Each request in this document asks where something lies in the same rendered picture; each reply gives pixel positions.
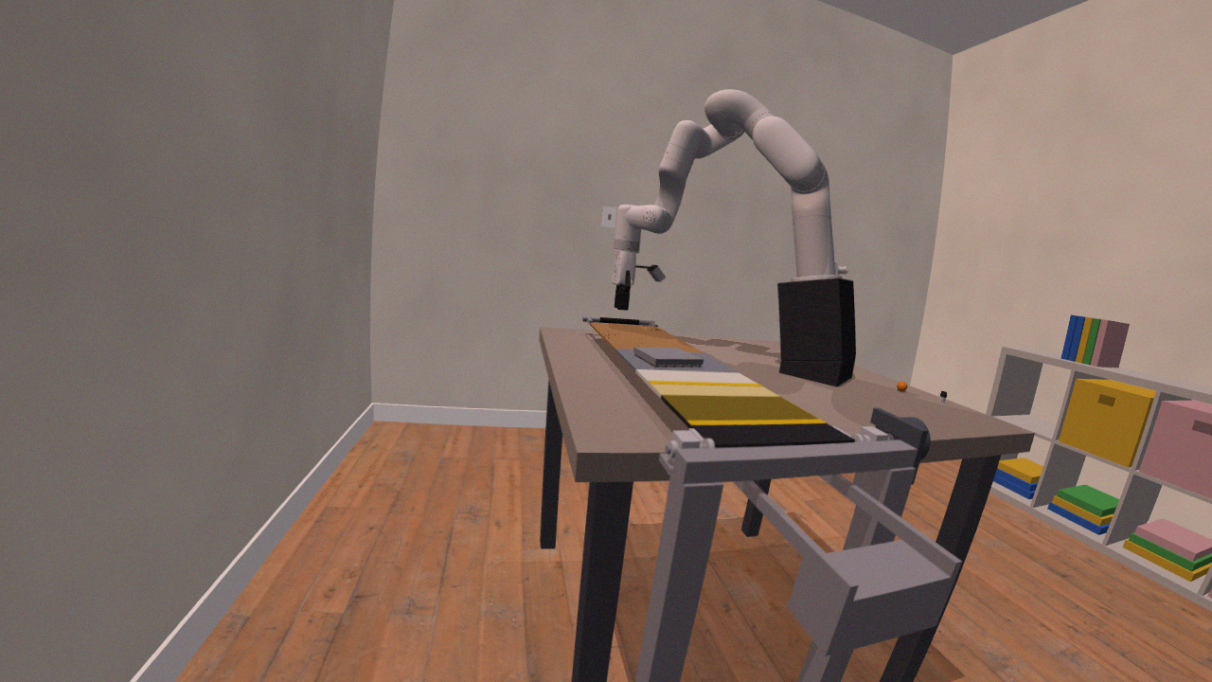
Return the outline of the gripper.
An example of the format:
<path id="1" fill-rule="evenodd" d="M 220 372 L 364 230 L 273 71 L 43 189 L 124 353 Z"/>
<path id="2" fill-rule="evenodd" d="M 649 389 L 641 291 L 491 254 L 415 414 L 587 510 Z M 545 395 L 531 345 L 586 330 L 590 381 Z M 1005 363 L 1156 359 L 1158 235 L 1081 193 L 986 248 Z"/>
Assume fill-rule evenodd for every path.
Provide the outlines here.
<path id="1" fill-rule="evenodd" d="M 631 286 L 633 276 L 635 276 L 635 260 L 636 252 L 631 250 L 614 250 L 614 269 L 612 269 L 612 283 L 617 285 L 614 290 L 614 308 L 618 310 L 629 310 L 629 299 L 631 299 Z"/>

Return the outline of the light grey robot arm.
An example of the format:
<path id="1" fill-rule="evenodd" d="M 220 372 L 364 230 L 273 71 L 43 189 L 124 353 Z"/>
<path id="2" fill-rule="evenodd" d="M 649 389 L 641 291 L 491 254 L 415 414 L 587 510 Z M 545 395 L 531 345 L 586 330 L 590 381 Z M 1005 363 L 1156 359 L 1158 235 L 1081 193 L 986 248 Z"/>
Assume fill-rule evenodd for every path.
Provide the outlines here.
<path id="1" fill-rule="evenodd" d="M 721 150 L 745 131 L 772 167 L 791 183 L 793 250 L 797 276 L 791 281 L 844 277 L 833 276 L 835 273 L 845 275 L 848 269 L 834 262 L 829 174 L 802 134 L 741 90 L 714 92 L 708 97 L 704 111 L 711 122 L 708 128 L 684 120 L 671 131 L 669 147 L 661 161 L 661 189 L 654 206 L 618 207 L 614 250 L 639 251 L 641 229 L 667 233 L 684 200 L 686 178 L 694 157 L 707 157 Z"/>

